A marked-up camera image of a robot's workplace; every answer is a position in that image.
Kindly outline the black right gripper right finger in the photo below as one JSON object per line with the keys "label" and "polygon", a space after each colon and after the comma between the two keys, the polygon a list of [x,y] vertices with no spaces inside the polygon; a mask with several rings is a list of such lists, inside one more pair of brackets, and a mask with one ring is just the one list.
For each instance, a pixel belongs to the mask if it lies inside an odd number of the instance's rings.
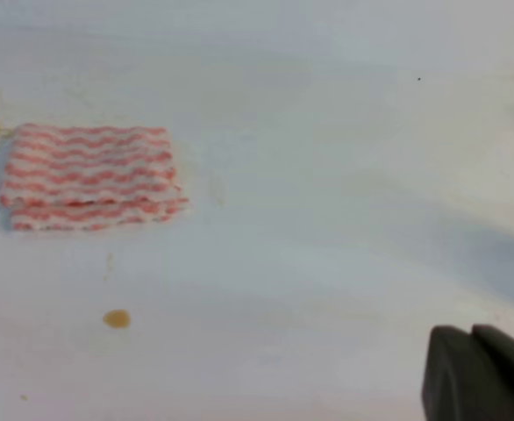
{"label": "black right gripper right finger", "polygon": [[503,383],[514,395],[514,338],[493,325],[474,325],[471,334],[482,345]]}

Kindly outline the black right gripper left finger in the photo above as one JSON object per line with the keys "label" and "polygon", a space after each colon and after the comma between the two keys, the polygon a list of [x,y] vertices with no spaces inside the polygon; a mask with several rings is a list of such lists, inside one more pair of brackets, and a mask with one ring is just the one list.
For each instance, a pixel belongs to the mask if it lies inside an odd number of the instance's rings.
{"label": "black right gripper left finger", "polygon": [[431,330],[421,399],[426,420],[514,420],[514,395],[471,335]]}

